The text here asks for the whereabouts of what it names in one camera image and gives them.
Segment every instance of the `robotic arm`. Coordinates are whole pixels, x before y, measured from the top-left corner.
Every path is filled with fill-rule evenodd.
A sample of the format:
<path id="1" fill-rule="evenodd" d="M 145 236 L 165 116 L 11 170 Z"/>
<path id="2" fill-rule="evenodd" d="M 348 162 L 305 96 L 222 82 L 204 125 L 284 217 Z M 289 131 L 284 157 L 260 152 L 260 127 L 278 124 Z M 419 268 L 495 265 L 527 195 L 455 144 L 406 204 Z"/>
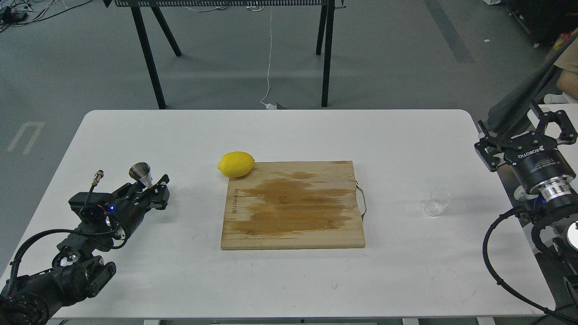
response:
<path id="1" fill-rule="evenodd" d="M 124 246 L 151 209 L 164 210 L 169 190 L 165 174 L 152 183 L 150 167 L 140 162 L 129 175 L 136 180 L 112 193 L 93 193 L 103 177 L 98 171 L 89 192 L 74 195 L 68 202 L 81 222 L 74 230 L 48 230 L 34 235 L 16 252 L 10 280 L 0 296 L 0 323 L 41 325 L 63 306 L 71 306 L 95 297 L 116 273 L 114 262 L 104 263 L 94 250 L 108 252 Z M 59 253 L 52 268 L 34 275 L 17 276 L 25 251 L 38 239 L 49 234 L 67 232 L 57 245 Z M 114 240 L 122 241 L 115 246 Z"/>
<path id="2" fill-rule="evenodd" d="M 535 246 L 544 255 L 561 260 L 567 266 L 570 275 L 564 280 L 570 296 L 578 306 L 578 194 L 570 185 L 576 173 L 558 150 L 558 145 L 576 143 L 577 133 L 563 110 L 542 112 L 537 105 L 534 110 L 539 114 L 536 131 L 525 132 L 507 140 L 494 138 L 485 125 L 478 122 L 483 136 L 475 144 L 475 150 L 491 172 L 503 165 L 511 166 L 520 183 L 514 194 L 520 204 L 509 215 L 516 214 L 532 223 L 531 237 Z M 550 123 L 560 127 L 557 139 L 545 134 Z M 484 240 L 484 259 L 498 284 L 522 299 L 488 265 L 487 240 L 497 224 L 509 215 L 502 215 L 490 227 Z M 553 239 L 554 249 L 548 248 L 540 238 L 540 232 L 547 226 L 552 226 L 557 235 Z"/>

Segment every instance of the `wet stain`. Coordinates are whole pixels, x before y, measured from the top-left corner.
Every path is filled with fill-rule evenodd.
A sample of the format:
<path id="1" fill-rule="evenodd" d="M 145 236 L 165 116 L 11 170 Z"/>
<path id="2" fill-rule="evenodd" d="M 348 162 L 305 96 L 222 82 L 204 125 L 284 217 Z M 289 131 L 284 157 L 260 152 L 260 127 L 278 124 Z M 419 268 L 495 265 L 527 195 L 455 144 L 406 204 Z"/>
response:
<path id="1" fill-rule="evenodd" d="M 259 203 L 245 207 L 250 220 L 232 222 L 232 230 L 253 236 L 279 237 L 304 231 L 343 227 L 348 207 L 339 199 L 354 189 L 314 189 L 304 181 L 314 174 L 296 172 L 283 178 L 268 179 L 253 189 L 242 191 Z"/>
<path id="2" fill-rule="evenodd" d="M 313 177 L 315 177 L 315 174 L 306 172 L 294 172 L 291 174 L 291 178 L 293 179 L 308 179 Z"/>

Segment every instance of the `table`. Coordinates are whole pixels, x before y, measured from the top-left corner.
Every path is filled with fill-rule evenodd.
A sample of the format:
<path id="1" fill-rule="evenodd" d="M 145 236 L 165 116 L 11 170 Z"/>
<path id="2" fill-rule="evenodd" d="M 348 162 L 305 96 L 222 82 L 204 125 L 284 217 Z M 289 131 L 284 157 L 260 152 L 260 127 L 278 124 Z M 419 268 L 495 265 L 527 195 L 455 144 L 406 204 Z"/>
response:
<path id="1" fill-rule="evenodd" d="M 146 161 L 155 181 L 171 177 L 167 210 L 149 212 L 124 248 L 102 253 L 117 264 L 115 277 L 56 318 L 541 315 L 497 286 L 483 264 L 486 229 L 511 205 L 474 151 L 477 134 L 462 110 L 93 111 L 24 238 L 74 228 L 79 220 L 67 201 L 88 190 L 96 170 L 105 177 L 95 191 L 110 192 L 130 181 L 132 164 Z M 366 247 L 220 250 L 228 179 L 216 166 L 234 150 L 257 161 L 352 160 L 368 207 Z M 453 194 L 439 217 L 421 210 L 434 187 Z M 490 240 L 495 268 L 522 294 L 554 308 L 518 221 L 502 224 Z M 63 238 L 33 246 L 21 274 L 47 268 Z"/>
<path id="2" fill-rule="evenodd" d="M 108 7 L 112 0 L 104 0 Z M 114 0 L 118 7 L 130 7 L 132 18 L 135 21 L 136 31 L 139 35 L 140 46 L 143 50 L 144 60 L 149 70 L 150 80 L 153 84 L 154 95 L 159 109 L 165 109 L 166 103 L 162 93 L 161 82 L 158 79 L 157 68 L 154 64 L 153 53 L 146 34 L 145 22 L 143 21 L 140 7 L 150 7 L 157 19 L 166 39 L 169 41 L 175 55 L 180 57 L 182 52 L 173 36 L 160 7 L 168 6 L 321 6 L 319 19 L 319 31 L 317 34 L 316 54 L 321 55 L 323 47 L 323 34 L 325 33 L 325 57 L 323 65 L 323 86 L 321 90 L 321 107 L 327 107 L 329 98 L 329 73 L 331 70 L 331 50 L 333 44 L 333 25 L 335 9 L 344 8 L 335 6 L 335 0 Z"/>

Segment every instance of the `gray floor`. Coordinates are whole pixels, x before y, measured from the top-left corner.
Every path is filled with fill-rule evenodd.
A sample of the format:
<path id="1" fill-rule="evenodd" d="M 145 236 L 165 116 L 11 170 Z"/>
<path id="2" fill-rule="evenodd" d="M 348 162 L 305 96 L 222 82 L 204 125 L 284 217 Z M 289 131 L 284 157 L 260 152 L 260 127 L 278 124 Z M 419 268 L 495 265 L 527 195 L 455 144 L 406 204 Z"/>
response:
<path id="1" fill-rule="evenodd" d="M 335 18 L 330 109 L 463 109 L 473 120 L 484 119 L 548 52 L 533 47 L 505 5 L 482 0 L 348 0 L 346 5 Z M 62 9 L 59 3 L 49 14 Z M 271 91 L 265 102 L 320 109 L 323 57 L 314 55 L 318 8 L 162 11 L 184 53 L 180 58 L 152 12 L 143 9 L 143 15 L 169 108 L 263 109 L 272 14 Z M 94 1 L 47 21 L 12 27 L 0 34 L 0 49 L 0 264 L 7 265 L 83 116 L 95 109 L 156 109 L 157 104 L 128 8 Z M 11 146 L 27 122 L 43 122 L 28 153 L 33 126 Z M 355 127 L 362 128 L 363 121 Z M 95 150 L 106 150 L 106 143 Z M 87 183 L 79 180 L 79 186 Z"/>

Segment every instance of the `metal stand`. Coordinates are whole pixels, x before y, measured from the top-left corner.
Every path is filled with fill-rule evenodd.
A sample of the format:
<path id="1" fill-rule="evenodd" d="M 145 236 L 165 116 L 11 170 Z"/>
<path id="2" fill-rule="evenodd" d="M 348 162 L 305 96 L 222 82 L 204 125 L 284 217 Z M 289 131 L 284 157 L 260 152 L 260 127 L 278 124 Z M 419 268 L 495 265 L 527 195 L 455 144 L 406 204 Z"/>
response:
<path id="1" fill-rule="evenodd" d="M 329 72 L 331 71 L 331 46 L 333 44 L 333 21 L 335 19 L 335 0 L 329 0 L 327 6 L 321 7 L 319 33 L 317 34 L 317 55 L 321 55 L 323 43 L 323 29 L 325 31 L 325 60 L 323 63 L 323 88 L 321 90 L 321 107 L 327 107 L 329 98 Z"/>
<path id="2" fill-rule="evenodd" d="M 161 9 L 158 7 L 151 7 L 154 16 L 157 18 L 162 31 L 165 33 L 166 39 L 169 41 L 175 55 L 180 57 L 182 52 L 175 41 L 175 37 L 169 29 L 169 25 L 166 23 L 165 17 L 161 13 Z M 154 65 L 153 52 L 150 49 L 149 38 L 146 35 L 145 22 L 143 21 L 143 16 L 140 13 L 140 7 L 131 7 L 132 18 L 135 20 L 136 32 L 139 34 L 140 46 L 143 49 L 144 60 L 146 61 L 146 67 L 149 70 L 150 81 L 153 84 L 154 95 L 157 97 L 157 104 L 159 109 L 165 109 L 165 97 L 162 94 L 161 82 L 158 80 L 157 67 Z"/>
<path id="3" fill-rule="evenodd" d="M 161 13 L 159 7 L 151 7 L 154 16 L 157 18 L 162 31 L 165 33 L 166 39 L 169 41 L 171 48 L 175 55 L 180 57 L 182 52 L 175 41 L 175 37 L 171 33 L 169 25 L 166 23 L 165 17 Z M 321 93 L 321 107 L 327 107 L 329 97 L 329 71 L 331 69 L 331 46 L 333 42 L 333 23 L 335 17 L 335 0 L 328 0 L 326 5 L 321 6 L 321 17 L 319 21 L 319 32 L 317 34 L 317 48 L 316 54 L 321 55 L 321 48 L 323 46 L 323 34 L 325 34 L 325 58 L 323 65 L 323 89 Z M 147 69 L 149 70 L 150 81 L 153 84 L 154 95 L 157 98 L 158 108 L 165 109 L 165 98 L 162 94 L 161 82 L 158 79 L 157 68 L 154 64 L 153 53 L 150 49 L 149 39 L 146 35 L 145 23 L 140 13 L 140 7 L 131 6 L 132 17 L 135 20 L 136 31 L 139 34 L 140 46 L 143 50 L 144 60 L 146 61 Z"/>

